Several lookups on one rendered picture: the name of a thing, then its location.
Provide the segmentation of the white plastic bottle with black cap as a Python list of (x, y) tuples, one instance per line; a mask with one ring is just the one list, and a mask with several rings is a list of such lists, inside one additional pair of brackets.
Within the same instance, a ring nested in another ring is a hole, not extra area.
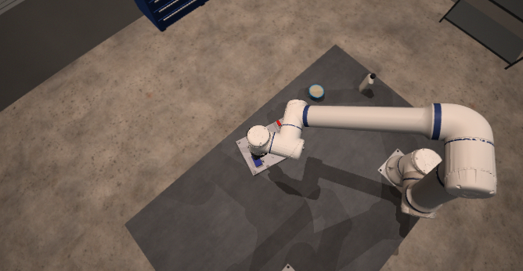
[(376, 77), (375, 73), (368, 74), (359, 86), (359, 92), (365, 94), (370, 86), (374, 83), (374, 78)]

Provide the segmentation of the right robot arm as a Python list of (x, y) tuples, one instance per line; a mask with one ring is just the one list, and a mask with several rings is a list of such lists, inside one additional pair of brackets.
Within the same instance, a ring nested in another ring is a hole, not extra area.
[(288, 102), (280, 133), (262, 125), (252, 127), (247, 133), (251, 151), (297, 160), (305, 143), (301, 139), (303, 127), (423, 135), (444, 141), (443, 160), (423, 148), (391, 157), (385, 166), (389, 180), (402, 187), (403, 213), (435, 219), (444, 202), (496, 195), (492, 129), (471, 108), (452, 103), (431, 103), (422, 108), (306, 105), (298, 99)]

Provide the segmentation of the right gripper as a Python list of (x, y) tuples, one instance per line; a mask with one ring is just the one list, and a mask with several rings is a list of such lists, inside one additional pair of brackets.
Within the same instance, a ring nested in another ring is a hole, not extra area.
[[(249, 130), (250, 130), (250, 129), (251, 129), (251, 128), (249, 128)], [(249, 131), (249, 130), (248, 130), (248, 131)], [(248, 131), (246, 131), (246, 137), (247, 137), (247, 133), (248, 133)], [(262, 153), (262, 154), (256, 154), (256, 153), (254, 153), (253, 151), (251, 151), (251, 155), (252, 155), (252, 157), (254, 158), (254, 160), (257, 160), (257, 159), (259, 159), (259, 158), (261, 158), (261, 157), (264, 157), (266, 154), (267, 154), (266, 152), (264, 152), (264, 153)], [(261, 156), (260, 156), (260, 155), (261, 155)]]

